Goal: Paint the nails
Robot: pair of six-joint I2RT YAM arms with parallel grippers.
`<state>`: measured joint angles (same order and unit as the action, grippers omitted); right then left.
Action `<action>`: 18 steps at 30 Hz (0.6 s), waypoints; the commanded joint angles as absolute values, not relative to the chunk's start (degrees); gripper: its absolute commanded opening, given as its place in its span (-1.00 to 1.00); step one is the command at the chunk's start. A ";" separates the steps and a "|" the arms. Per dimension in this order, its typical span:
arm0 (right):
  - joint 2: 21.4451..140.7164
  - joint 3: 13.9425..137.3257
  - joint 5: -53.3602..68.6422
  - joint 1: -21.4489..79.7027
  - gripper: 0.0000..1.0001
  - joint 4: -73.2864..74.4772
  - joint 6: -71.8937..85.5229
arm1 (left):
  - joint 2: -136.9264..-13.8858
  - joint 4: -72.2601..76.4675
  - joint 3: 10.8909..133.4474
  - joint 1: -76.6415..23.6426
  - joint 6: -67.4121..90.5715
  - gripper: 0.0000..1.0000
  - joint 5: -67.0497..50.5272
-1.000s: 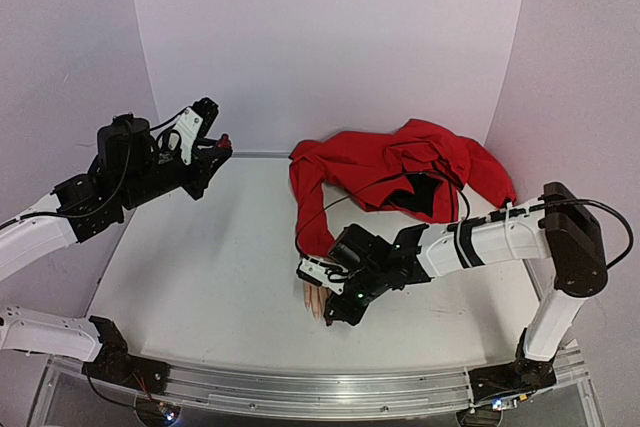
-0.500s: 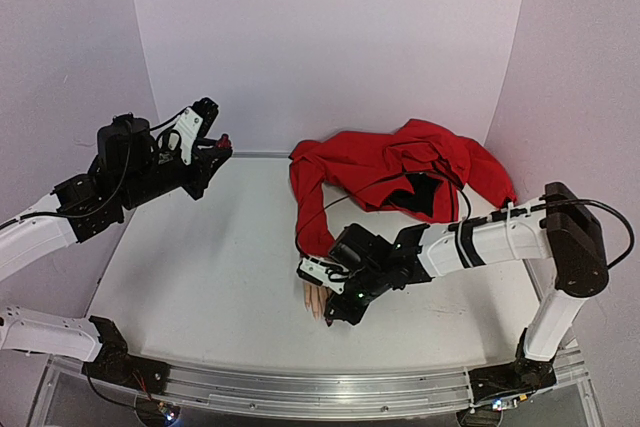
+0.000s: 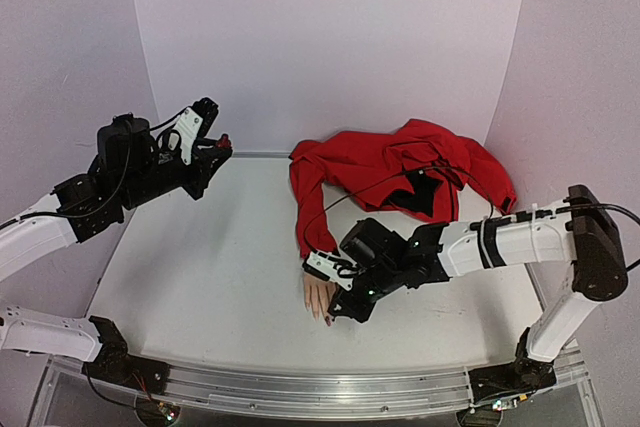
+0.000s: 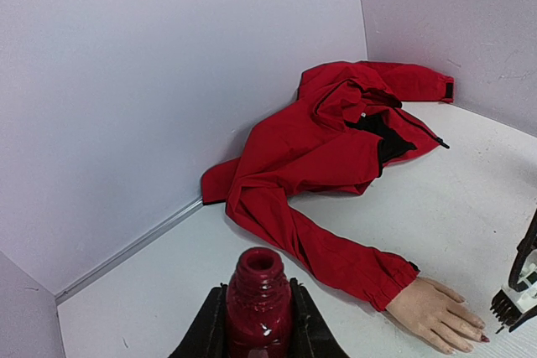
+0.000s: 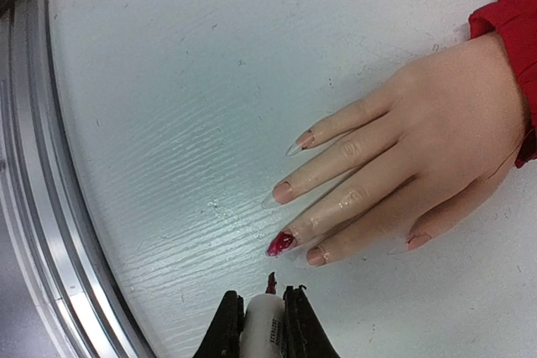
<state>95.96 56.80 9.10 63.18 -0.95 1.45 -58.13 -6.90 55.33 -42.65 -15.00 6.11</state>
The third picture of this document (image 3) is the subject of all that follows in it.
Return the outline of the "red nail polish bottle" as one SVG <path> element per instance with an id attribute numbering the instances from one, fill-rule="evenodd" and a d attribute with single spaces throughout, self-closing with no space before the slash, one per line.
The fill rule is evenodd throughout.
<path id="1" fill-rule="evenodd" d="M 232 149 L 232 142 L 227 134 L 223 134 L 217 141 L 216 147 L 219 149 Z"/>

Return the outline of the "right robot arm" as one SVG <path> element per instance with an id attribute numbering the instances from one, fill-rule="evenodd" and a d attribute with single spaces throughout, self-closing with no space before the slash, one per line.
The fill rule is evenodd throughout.
<path id="1" fill-rule="evenodd" d="M 448 282 L 475 272 L 530 263 L 565 262 L 555 300 L 525 335 L 528 359 L 550 363 L 595 307 L 628 287 L 619 229 L 583 185 L 549 206 L 473 222 L 425 224 L 404 239 L 367 218 L 344 237 L 354 262 L 349 287 L 331 300 L 329 314 L 360 323 L 375 304 L 401 287 Z"/>

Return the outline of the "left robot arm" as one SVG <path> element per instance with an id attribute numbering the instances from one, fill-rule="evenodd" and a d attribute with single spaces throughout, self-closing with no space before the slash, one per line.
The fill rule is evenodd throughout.
<path id="1" fill-rule="evenodd" d="M 198 200 L 230 159 L 228 135 L 208 135 L 215 116 L 186 109 L 172 123 L 152 127 L 124 114 L 97 133 L 97 154 L 87 172 L 56 185 L 33 206 L 1 225 L 1 278 L 24 276 L 69 247 L 88 242 L 127 212 L 182 190 Z M 116 384 L 131 380 L 133 358 L 109 344 L 109 324 L 1 303 L 1 347 L 95 362 Z"/>

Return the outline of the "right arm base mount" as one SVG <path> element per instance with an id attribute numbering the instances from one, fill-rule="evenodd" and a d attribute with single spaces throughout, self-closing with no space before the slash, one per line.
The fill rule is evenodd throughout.
<path id="1" fill-rule="evenodd" d="M 522 336 L 511 362 L 474 368 L 469 371 L 469 383 L 474 405 L 532 394 L 555 385 L 554 361 L 530 358 Z"/>

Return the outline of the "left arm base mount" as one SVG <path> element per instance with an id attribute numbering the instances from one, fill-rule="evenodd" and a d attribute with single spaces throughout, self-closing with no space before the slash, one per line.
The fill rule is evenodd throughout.
<path id="1" fill-rule="evenodd" d="M 152 395 L 165 392 L 170 371 L 166 362 L 131 354 L 113 321 L 98 316 L 90 316 L 89 321 L 97 329 L 100 350 L 92 362 L 83 363 L 83 374 Z"/>

